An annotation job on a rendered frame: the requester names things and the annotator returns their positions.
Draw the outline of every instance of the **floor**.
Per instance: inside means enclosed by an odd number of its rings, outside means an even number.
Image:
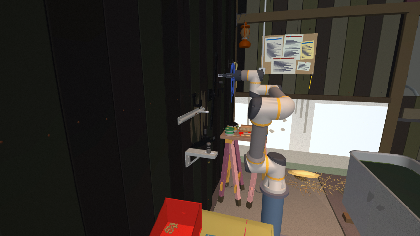
[[[214,207],[214,212],[236,217],[245,218],[248,220],[261,220],[261,204],[263,194],[255,192],[252,208],[246,208],[249,181],[251,173],[243,173],[245,190],[241,191],[241,206],[235,205],[234,190],[227,187],[225,189],[225,197],[222,203],[217,202]],[[257,176],[257,185],[262,181],[262,175]],[[232,175],[229,181],[229,186],[233,185]],[[334,192],[330,196],[330,200],[324,193],[308,193],[301,192],[289,185],[290,193],[284,200],[283,220],[281,224],[281,234],[286,236],[358,236],[358,232],[354,224],[345,223],[341,217],[343,213],[343,206],[340,201],[341,193]]]

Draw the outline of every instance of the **blue cylinder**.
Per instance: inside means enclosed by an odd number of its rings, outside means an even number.
[[[284,198],[274,199],[265,194],[262,196],[261,222],[272,224],[274,226],[274,236],[280,236]]]

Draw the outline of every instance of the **white bracket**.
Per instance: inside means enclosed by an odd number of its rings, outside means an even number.
[[[259,71],[264,71],[264,74],[265,74],[265,67],[259,67],[258,70]]]
[[[199,113],[209,113],[209,111],[205,110],[205,109],[206,108],[204,108],[204,107],[200,107],[200,109],[197,108],[193,111],[188,112],[185,115],[182,115],[182,116],[178,117],[178,125],[180,125],[180,124],[184,123],[185,121],[193,118],[194,116],[196,116]]]
[[[200,157],[214,160],[217,157],[217,152],[211,151],[210,153],[207,153],[207,150],[189,148],[185,152],[185,168],[190,166],[192,163],[194,163],[194,161],[198,160],[198,158]]]

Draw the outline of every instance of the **cork board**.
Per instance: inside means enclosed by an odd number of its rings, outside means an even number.
[[[290,56],[288,55],[286,51],[286,55],[284,52],[284,48],[285,48],[285,39],[289,40],[289,36],[292,37],[296,37],[298,40],[298,43],[300,44],[300,46],[302,47],[302,52],[304,51],[304,46],[307,45],[312,45],[310,42],[313,41],[313,47],[310,53],[306,53],[306,54],[301,54],[299,53],[299,57],[296,56]],[[267,43],[271,43],[270,41],[273,40],[273,42],[279,42],[279,38],[281,38],[282,44],[281,44],[281,58],[278,56],[272,56],[273,55],[273,44],[269,45],[269,47],[267,48],[266,46],[264,46],[264,67],[265,67],[265,74],[294,74],[294,75],[312,75],[314,68],[315,68],[315,54],[316,54],[316,45],[317,45],[317,38],[318,38],[318,34],[287,34],[287,35],[266,35],[265,36],[265,40],[263,40],[263,42]],[[304,55],[305,57],[308,57],[307,55],[311,54],[310,57],[313,57],[311,59],[304,59],[301,58],[301,55]],[[288,71],[288,72],[283,72],[283,69],[279,70],[279,66],[280,62],[282,61],[282,63],[284,64],[284,62],[291,62],[291,61],[295,61],[294,63],[294,67],[295,67],[295,71],[293,73],[293,71]]]

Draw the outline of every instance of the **lantern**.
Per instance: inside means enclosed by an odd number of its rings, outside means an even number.
[[[242,41],[239,42],[239,47],[250,47],[251,43],[248,41],[249,38],[249,27],[251,27],[250,25],[248,25],[246,22],[244,22],[244,25],[241,25],[241,37],[242,37]]]

